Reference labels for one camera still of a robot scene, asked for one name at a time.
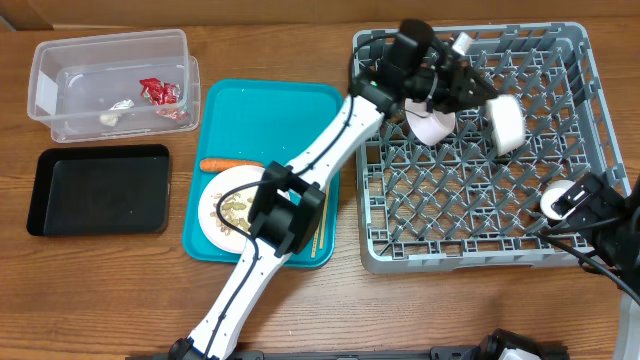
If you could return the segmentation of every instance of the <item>food scrap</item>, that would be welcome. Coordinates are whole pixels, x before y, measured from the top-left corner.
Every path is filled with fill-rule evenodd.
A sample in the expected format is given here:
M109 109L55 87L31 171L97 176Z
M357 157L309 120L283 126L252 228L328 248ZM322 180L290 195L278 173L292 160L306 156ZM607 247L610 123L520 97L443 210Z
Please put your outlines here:
M180 86L162 82L156 78L140 80L142 92L140 96L148 99L153 105L168 105L178 102ZM176 121L182 121L189 117L189 112L184 108L168 108L156 111L156 114Z
M214 200L222 198L222 194L215 194L212 196ZM253 198L249 197L246 200L242 199L240 193L235 193L224 200L220 206L220 215L227 220L231 225L237 226L244 231L249 231L249 222L247 216L249 215L250 204L253 203ZM218 203L214 203L213 206L217 209ZM216 211L209 214L211 217L217 218ZM216 220L216 226L220 228L220 231L225 235L231 235L231 228L224 225L221 221Z
M131 107L133 107L133 100L127 99L127 100L118 101L109 110L122 110L122 109L129 109ZM100 115L100 122L103 125L116 126L118 124L118 120L120 120L120 116L122 116L122 114L109 114L109 113L102 114Z

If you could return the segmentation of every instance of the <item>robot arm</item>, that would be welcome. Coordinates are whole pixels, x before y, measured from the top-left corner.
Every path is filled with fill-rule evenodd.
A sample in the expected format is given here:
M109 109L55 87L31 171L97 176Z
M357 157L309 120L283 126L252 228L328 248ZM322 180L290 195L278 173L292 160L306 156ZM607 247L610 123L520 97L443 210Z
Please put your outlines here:
M336 138L343 124L347 121L351 101L352 98L347 97L336 118L316 141L305 152L289 162L288 165L294 171L299 171L306 167L308 163L321 154L329 142ZM317 165L302 174L300 178L308 184L318 184L319 190L323 190L355 151L356 147L362 141L375 134L382 124L383 117L384 115L376 110L374 104L360 96L356 97L351 125L345 129L331 149L319 159ZM233 352L238 342L242 325L251 309L253 309L262 291L276 271L291 257L291 252L277 256L276 248L264 239L257 238L256 243L258 244L260 258L256 261L255 267L251 269L255 250L253 246L246 246L240 256L238 265L222 289L215 304L200 324L189 334L193 350L201 354L207 352L208 358L226 359ZM241 282L247 274L249 276L241 286ZM216 331L216 336L209 344L214 328L218 323L218 316L223 313L223 308L229 303L231 295L236 289L240 289L239 293L230 303L226 316L220 322L220 327Z
M552 208L593 246L626 294L620 303L620 322L614 360L640 360L640 178L628 198L610 185L610 176L587 173L569 188ZM593 272L595 268L584 267Z
M350 96L314 143L286 167L273 162L265 168L249 212L255 246L245 247L209 313L187 339L173 345L169 359L223 360L232 353L267 283L291 254L304 249L318 227L325 201L322 190L382 121L402 108L405 98L428 100L428 106L438 111L456 112L497 97L497 91L472 69L461 67L453 50L437 40L424 22L405 20L394 37L378 71L364 69L350 81ZM438 67L421 68L430 46L440 54ZM278 190L295 191L299 204Z

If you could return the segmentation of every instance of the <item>gray dish rack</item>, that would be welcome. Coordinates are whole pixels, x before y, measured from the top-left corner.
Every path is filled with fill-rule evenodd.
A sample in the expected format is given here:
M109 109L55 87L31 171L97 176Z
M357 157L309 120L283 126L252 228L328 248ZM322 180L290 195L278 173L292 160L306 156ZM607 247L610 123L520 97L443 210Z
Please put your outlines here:
M575 265L531 235L556 225L538 207L546 186L606 172L618 191L631 192L586 30L577 23L434 30L445 41L460 32L474 39L463 60L500 93L518 97L526 143L497 156L483 107L457 113L455 131L435 146L420 143L406 119L385 122L356 154L364 267L400 273ZM353 46L396 31L360 31ZM384 40L362 48L354 75L376 66L388 48ZM428 53L425 62L436 56ZM559 238L591 250L578 235Z

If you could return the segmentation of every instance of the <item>teal tray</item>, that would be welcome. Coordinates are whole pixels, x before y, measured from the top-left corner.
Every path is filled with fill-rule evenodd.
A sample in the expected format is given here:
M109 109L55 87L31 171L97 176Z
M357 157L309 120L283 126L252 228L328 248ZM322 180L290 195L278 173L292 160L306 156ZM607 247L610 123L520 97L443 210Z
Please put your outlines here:
M202 118L200 142L193 169L182 245L197 260L235 263L240 255L214 246L198 222L198 202L216 174L200 171L200 160L229 158L286 164L303 152L336 116L342 96L328 85L256 80L222 80L211 87ZM324 248L313 239L285 266L324 265L335 247L340 174L331 180L324 229Z

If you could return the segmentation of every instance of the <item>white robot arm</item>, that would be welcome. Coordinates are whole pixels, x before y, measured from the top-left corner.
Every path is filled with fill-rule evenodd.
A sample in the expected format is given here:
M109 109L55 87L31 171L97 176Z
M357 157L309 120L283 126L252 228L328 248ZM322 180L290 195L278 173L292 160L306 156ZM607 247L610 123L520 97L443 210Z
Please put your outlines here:
M171 348L170 360L224 360L233 352L242 326L267 283L291 254L304 249L317 228L325 201L322 190L355 149L375 134L382 121L401 109L399 104L405 98L427 101L435 110L451 113L498 97L497 91L473 69L461 67L451 47L437 40L424 22L405 20L392 37L395 42L385 55L386 60L380 62L377 71L363 69L358 78L350 79L350 95L311 146L286 167L277 163L267 166L263 180L255 184L259 187L249 213L249 241L238 265L206 317L187 339L178 340ZM439 52L440 63L435 68L422 68L420 64L430 46ZM521 121L519 108L517 114L511 115L502 113L505 108L499 106L490 106L489 111L494 112L490 115L495 118L507 115ZM300 203L289 202L278 195L278 190L295 191ZM640 310L629 300L625 298L621 307L621 335L626 331L618 342L616 360L640 360ZM505 347L482 359L544 359L531 351Z

